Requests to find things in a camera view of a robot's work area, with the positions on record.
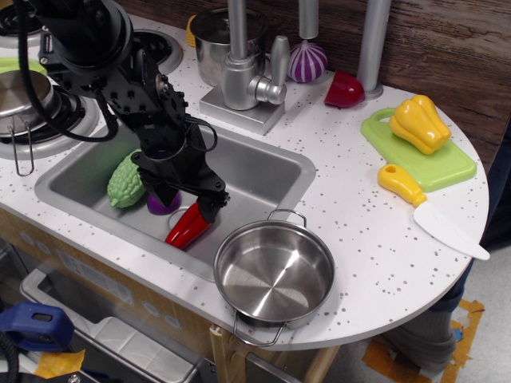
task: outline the jeans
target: jeans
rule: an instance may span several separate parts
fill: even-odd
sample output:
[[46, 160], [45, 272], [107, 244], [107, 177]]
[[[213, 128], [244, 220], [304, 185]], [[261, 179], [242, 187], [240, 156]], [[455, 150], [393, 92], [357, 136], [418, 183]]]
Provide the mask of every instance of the jeans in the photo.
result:
[[[486, 228], [488, 228], [493, 214], [497, 210], [498, 204], [501, 201], [502, 192], [506, 180], [509, 178], [509, 171], [511, 170], [511, 118], [505, 130], [502, 144], [499, 147], [495, 156], [495, 161], [488, 172], [488, 189], [489, 189], [489, 212]], [[469, 276], [470, 269], [472, 269], [473, 259], [465, 269], [465, 272], [454, 283], [447, 293], [440, 298], [438, 302], [430, 307], [433, 312], [453, 312], [458, 307], [463, 292], [465, 291], [465, 282]]]

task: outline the stainless steel pot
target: stainless steel pot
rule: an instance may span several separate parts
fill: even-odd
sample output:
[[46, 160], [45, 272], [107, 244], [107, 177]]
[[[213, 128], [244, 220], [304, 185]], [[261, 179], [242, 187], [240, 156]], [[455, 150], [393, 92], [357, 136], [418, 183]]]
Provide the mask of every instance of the stainless steel pot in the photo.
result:
[[[42, 106], [52, 117], [61, 106], [60, 97], [54, 94], [50, 80], [41, 73], [30, 71], [35, 93]], [[0, 73], [0, 136], [12, 137], [34, 131], [44, 125], [36, 112], [22, 83], [18, 70]]]
[[[303, 226], [271, 220], [277, 211], [299, 215]], [[327, 300], [334, 285], [335, 263], [325, 243], [306, 229], [305, 217], [278, 209], [266, 221], [232, 232], [215, 258], [216, 285], [236, 311], [234, 334], [250, 345], [274, 345], [284, 327], [305, 326]], [[250, 326], [278, 327], [275, 339], [252, 342], [238, 331]]]
[[[258, 74], [264, 73], [268, 19], [254, 10], [247, 10], [248, 54], [255, 60]], [[190, 23], [196, 39], [200, 78], [211, 86], [222, 80], [222, 68], [231, 50], [228, 9], [208, 10]]]

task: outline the faucet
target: faucet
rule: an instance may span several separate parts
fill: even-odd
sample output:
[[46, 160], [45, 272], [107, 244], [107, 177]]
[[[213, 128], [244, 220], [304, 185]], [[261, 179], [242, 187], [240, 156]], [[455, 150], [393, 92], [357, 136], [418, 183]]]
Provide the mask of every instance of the faucet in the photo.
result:
[[[299, 35], [318, 35], [319, 0], [299, 0]], [[271, 48], [271, 79], [256, 72], [248, 56], [246, 0], [228, 0], [231, 52], [222, 81], [200, 101], [200, 111], [242, 128], [265, 134], [284, 114], [289, 41], [277, 36]]]
[[248, 56], [247, 4], [228, 0], [231, 52], [225, 58], [222, 74], [222, 101], [235, 110], [255, 108], [261, 101], [280, 105], [286, 97], [289, 41], [277, 36], [271, 48], [271, 80], [256, 73]]

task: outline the red bell pepper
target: red bell pepper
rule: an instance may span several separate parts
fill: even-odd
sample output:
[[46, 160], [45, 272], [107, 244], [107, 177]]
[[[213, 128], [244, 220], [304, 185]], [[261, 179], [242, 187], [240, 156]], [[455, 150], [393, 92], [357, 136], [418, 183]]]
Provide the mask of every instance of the red bell pepper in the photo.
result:
[[366, 100], [360, 81], [341, 69], [335, 70], [334, 79], [328, 89], [325, 104], [340, 108], [351, 108]]
[[211, 224], [207, 223], [204, 221], [204, 218], [202, 218], [199, 212], [199, 205], [195, 202], [184, 212], [180, 220], [177, 221], [174, 228], [168, 233], [165, 242], [183, 250], [210, 226]]

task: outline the stainless steel sink basin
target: stainless steel sink basin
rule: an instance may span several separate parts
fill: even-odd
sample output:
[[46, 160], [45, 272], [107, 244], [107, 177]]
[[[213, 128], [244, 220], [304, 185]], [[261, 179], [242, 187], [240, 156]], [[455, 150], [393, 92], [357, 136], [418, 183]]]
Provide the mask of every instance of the stainless steel sink basin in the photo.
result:
[[[213, 280], [212, 264], [222, 241], [236, 228], [266, 219], [279, 207], [293, 208], [315, 178], [315, 166], [306, 157], [234, 132], [217, 128], [218, 145], [207, 154], [209, 166], [224, 179], [231, 196], [216, 222], [181, 251], [164, 242], [179, 214], [152, 215], [147, 194], [126, 209], [110, 207], [106, 194], [117, 165], [138, 148], [127, 128], [106, 144], [82, 144], [44, 174], [36, 183], [36, 196], [115, 236], [137, 245], [203, 278]], [[103, 128], [98, 135], [105, 133]], [[206, 145], [212, 140], [203, 131]], [[182, 207], [195, 202], [182, 193]]]

